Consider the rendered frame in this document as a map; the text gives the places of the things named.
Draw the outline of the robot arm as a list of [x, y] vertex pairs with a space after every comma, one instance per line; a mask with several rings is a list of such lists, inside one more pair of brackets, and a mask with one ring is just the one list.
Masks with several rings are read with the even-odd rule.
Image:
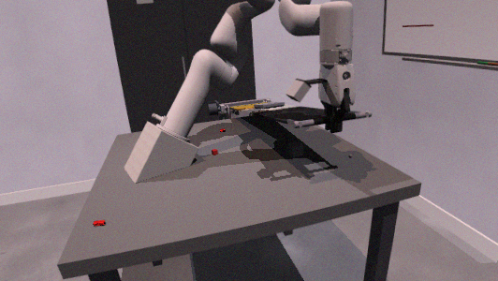
[[[311, 0], [278, 1], [279, 18], [288, 33], [296, 37], [319, 36], [320, 62], [352, 61], [353, 6], [350, 2], [335, 1], [321, 6], [310, 5]], [[274, 3], [275, 0], [246, 0], [227, 9], [211, 37], [212, 47], [227, 62], [209, 50], [197, 52], [167, 117], [153, 113], [152, 118], [161, 123], [156, 125], [158, 128], [190, 142], [187, 136], [208, 97], [210, 84], [218, 90], [228, 90], [250, 56], [250, 47], [241, 37], [244, 27]], [[295, 79], [286, 95], [301, 102], [312, 87], [310, 84], [323, 82], [328, 80]]]

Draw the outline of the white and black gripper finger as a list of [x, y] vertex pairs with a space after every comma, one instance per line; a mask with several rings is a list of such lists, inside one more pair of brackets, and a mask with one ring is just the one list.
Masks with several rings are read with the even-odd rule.
[[[320, 101], [321, 101], [321, 100], [320, 100]], [[326, 117], [331, 117], [331, 116], [332, 116], [332, 105], [330, 105], [330, 104], [328, 104], [328, 103], [326, 103], [326, 102], [325, 102], [325, 104], [324, 104], [324, 102], [323, 102], [323, 101], [321, 101], [321, 103], [322, 103], [322, 104], [323, 104], [323, 106], [325, 107], [325, 114], [327, 114], [327, 115], [326, 115]], [[325, 124], [325, 129], [326, 129], [326, 130], [330, 130], [330, 123], [329, 123], [329, 124]]]
[[341, 106], [340, 107], [332, 106], [332, 117], [330, 117], [330, 133], [342, 132], [343, 117], [344, 114], [349, 111], [350, 111], [350, 105], [348, 100], [347, 89], [344, 88], [344, 98], [342, 100]]

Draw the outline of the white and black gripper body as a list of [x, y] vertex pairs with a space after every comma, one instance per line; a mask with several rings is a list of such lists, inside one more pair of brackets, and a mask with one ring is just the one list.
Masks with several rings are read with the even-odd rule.
[[[347, 89], [349, 105], [355, 103], [355, 74], [352, 61], [342, 63], [320, 62], [319, 79], [328, 82], [318, 84], [318, 97], [332, 106], [340, 107]], [[351, 102], [350, 102], [351, 101]]]

